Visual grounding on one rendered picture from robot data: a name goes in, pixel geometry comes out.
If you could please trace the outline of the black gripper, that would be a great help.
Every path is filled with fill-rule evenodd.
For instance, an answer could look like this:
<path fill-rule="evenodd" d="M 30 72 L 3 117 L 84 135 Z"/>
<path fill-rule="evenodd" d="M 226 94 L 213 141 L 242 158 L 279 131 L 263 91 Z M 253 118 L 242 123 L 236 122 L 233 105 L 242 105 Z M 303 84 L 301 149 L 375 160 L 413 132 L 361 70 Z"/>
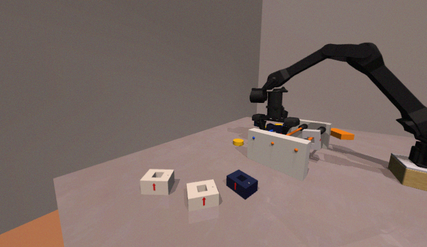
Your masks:
<path fill-rule="evenodd" d="M 282 103 L 268 103 L 266 108 L 267 115 L 258 113 L 252 116 L 252 120 L 257 123 L 260 130 L 266 129 L 266 121 L 282 122 L 285 124 L 282 126 L 282 134 L 287 135 L 289 129 L 300 124 L 300 120 L 297 117 L 282 118 Z"/>

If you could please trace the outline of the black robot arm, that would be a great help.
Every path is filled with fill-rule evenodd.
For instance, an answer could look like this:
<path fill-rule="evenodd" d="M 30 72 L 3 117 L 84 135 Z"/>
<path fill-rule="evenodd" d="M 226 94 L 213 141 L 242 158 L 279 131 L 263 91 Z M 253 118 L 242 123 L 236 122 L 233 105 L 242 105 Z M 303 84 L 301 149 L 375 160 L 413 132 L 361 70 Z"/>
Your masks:
<path fill-rule="evenodd" d="M 394 104 L 401 114 L 401 118 L 396 119 L 397 122 L 419 140 L 411 147 L 408 159 L 416 166 L 427 169 L 427 107 L 385 66 L 379 49 L 373 43 L 326 44 L 288 68 L 271 73 L 262 88 L 252 88 L 250 102 L 264 103 L 267 101 L 268 93 L 267 103 L 282 103 L 282 94 L 288 90 L 285 87 L 275 87 L 282 86 L 294 75 L 327 58 L 347 62 L 354 69 L 367 75 Z M 271 89 L 273 91 L 267 91 Z"/>

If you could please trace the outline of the orange flat bar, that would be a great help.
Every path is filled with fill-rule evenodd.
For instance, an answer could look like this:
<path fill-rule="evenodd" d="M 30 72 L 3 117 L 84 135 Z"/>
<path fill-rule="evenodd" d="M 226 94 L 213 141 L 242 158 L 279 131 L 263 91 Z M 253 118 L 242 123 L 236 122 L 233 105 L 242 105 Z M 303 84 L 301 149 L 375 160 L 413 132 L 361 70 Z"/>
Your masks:
<path fill-rule="evenodd" d="M 331 136 L 340 140 L 354 140 L 355 135 L 339 129 L 331 129 Z"/>

